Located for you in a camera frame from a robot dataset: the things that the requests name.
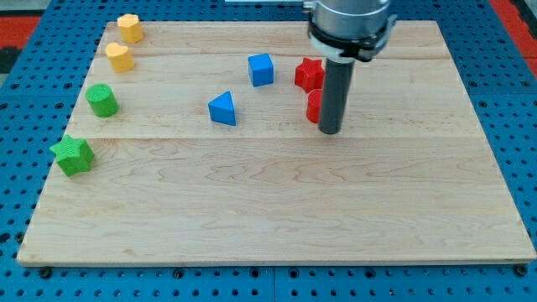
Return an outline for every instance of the wooden board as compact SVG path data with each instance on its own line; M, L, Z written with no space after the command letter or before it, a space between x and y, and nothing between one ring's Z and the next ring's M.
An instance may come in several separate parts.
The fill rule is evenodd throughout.
M343 129L305 118L294 86L317 57L304 23L144 23L115 74L107 25L66 133L89 173L53 165L18 260L27 266L527 263L534 248L434 22L398 22L356 66ZM253 88L248 55L275 84ZM82 97L106 82L117 115ZM210 122L231 91L237 126Z

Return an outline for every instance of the metal cylinder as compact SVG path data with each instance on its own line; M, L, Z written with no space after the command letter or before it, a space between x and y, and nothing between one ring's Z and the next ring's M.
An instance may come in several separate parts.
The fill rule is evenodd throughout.
M354 61L340 64L326 59L325 83L319 113L319 130L323 133L336 134L341 130L353 68Z
M386 24L388 6L389 0L319 0L314 23L340 39L363 39Z

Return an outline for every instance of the yellow block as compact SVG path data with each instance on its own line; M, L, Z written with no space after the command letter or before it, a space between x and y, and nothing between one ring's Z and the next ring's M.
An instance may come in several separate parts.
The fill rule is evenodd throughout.
M107 46L106 52L114 71L124 72L134 67L133 57L127 46L111 42Z
M142 26L140 20L135 14L125 14L117 19L117 26L123 41L136 43L143 39Z

